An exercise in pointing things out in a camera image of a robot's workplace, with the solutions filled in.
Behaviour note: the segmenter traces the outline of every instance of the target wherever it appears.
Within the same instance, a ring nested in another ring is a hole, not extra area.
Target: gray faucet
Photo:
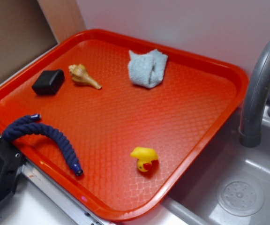
[[[239,126],[239,140],[243,146],[252,148],[261,142],[261,124],[269,92],[270,41],[255,65],[244,99]]]

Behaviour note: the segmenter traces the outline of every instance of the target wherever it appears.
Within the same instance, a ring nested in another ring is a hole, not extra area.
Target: rope
[[[6,127],[3,131],[2,138],[8,142],[12,142],[24,135],[35,134],[49,137],[55,141],[60,148],[69,168],[74,171],[76,176],[81,176],[83,174],[83,170],[69,140],[58,129],[43,123],[35,123],[40,119],[41,117],[39,114],[21,117]]]

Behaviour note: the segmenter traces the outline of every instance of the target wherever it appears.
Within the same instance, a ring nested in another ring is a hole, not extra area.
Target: washcloth
[[[132,83],[153,88],[163,80],[168,56],[157,49],[143,55],[129,51],[131,61],[128,64]]]

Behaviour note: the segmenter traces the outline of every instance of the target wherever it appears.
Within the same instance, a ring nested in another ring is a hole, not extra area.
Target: conch shell
[[[89,76],[87,69],[82,64],[70,65],[68,67],[73,81],[79,85],[89,85],[96,89],[101,89],[102,86],[98,84],[91,76]]]

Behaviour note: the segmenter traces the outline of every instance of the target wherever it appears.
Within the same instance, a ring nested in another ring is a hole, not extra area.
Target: sink
[[[270,118],[262,142],[238,141],[236,110],[170,191],[163,205],[191,225],[270,224]]]

